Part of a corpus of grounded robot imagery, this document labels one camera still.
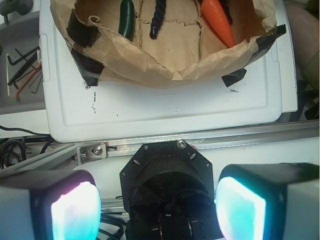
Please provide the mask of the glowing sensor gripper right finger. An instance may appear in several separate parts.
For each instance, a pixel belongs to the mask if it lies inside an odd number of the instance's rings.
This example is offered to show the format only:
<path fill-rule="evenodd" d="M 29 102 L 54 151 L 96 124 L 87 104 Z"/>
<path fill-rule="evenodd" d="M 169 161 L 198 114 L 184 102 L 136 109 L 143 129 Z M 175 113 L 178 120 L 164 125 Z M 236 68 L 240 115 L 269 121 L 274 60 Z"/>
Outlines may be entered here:
<path fill-rule="evenodd" d="M 216 187 L 226 240 L 318 240 L 320 167 L 312 163 L 229 164 Z"/>

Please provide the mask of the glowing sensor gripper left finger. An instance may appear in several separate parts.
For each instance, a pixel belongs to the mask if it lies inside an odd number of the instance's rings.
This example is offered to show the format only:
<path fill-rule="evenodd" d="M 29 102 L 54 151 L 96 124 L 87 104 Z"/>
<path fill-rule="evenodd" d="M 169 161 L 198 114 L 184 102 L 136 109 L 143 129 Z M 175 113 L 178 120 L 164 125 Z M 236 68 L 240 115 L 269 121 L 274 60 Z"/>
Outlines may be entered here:
<path fill-rule="evenodd" d="M 101 197 L 86 170 L 3 170 L 2 240 L 94 240 Z"/>

